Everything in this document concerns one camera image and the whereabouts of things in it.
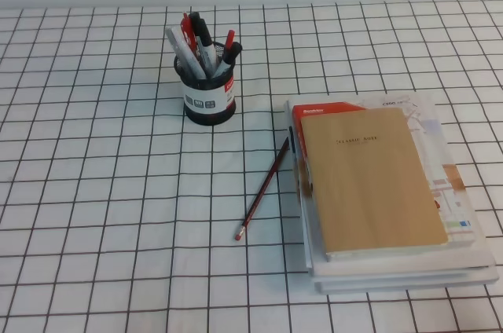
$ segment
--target black marker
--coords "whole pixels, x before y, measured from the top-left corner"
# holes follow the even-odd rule
[[[220,65],[218,66],[217,71],[213,74],[212,78],[216,78],[229,70],[237,56],[239,56],[239,53],[241,53],[242,49],[243,46],[241,46],[239,42],[233,42],[230,49],[225,49],[223,52],[222,62],[220,62]]]
[[[196,24],[196,41],[203,60],[204,70],[211,77],[218,67],[217,51],[211,40],[210,31],[207,29],[204,19],[199,19]]]

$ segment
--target marker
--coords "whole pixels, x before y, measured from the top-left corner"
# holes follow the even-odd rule
[[[192,29],[192,21],[186,13],[183,13],[183,19],[180,23],[180,27],[182,28],[182,32],[185,40],[187,41],[187,44],[189,44],[189,48],[192,50],[192,53],[194,53],[195,56],[197,49],[196,36],[194,35],[194,30]]]
[[[227,40],[226,40],[226,47],[225,49],[229,50],[231,45],[233,44],[233,41],[234,41],[234,34],[236,32],[234,32],[234,30],[229,30],[229,33],[227,34]]]
[[[220,62],[220,65],[218,66],[217,71],[213,74],[212,78],[216,78],[229,70],[237,56],[239,56],[239,53],[241,53],[242,49],[243,46],[241,46],[239,42],[233,42],[229,50],[225,49],[223,52],[222,62]]]
[[[204,70],[208,77],[212,76],[218,67],[217,51],[211,40],[210,31],[207,29],[204,19],[199,19],[196,24],[196,41],[199,53],[203,60]]]
[[[203,68],[183,38],[182,30],[179,27],[171,27],[166,28],[165,33],[187,76],[195,79],[206,79]]]
[[[199,20],[201,20],[201,18],[199,16],[199,13],[198,12],[190,13],[189,14],[189,19],[190,19],[190,23],[192,24],[192,29],[194,31],[194,34],[197,35],[197,33],[196,33],[196,25],[197,25],[197,22]]]

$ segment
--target label on pen holder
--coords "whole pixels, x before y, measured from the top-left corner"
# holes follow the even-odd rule
[[[182,83],[183,99],[187,107],[201,115],[225,111],[234,101],[234,77],[214,90],[196,90]]]

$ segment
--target black pen holder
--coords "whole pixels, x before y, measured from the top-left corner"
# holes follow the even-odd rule
[[[218,60],[222,62],[224,45],[214,42]],[[212,126],[224,123],[236,111],[234,99],[234,66],[230,65],[216,78],[195,79],[185,73],[178,57],[174,58],[174,69],[182,80],[184,110],[187,117],[200,125]]]

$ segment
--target brown notebook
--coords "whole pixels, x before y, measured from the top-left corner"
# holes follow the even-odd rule
[[[302,118],[327,254],[447,242],[400,108]]]

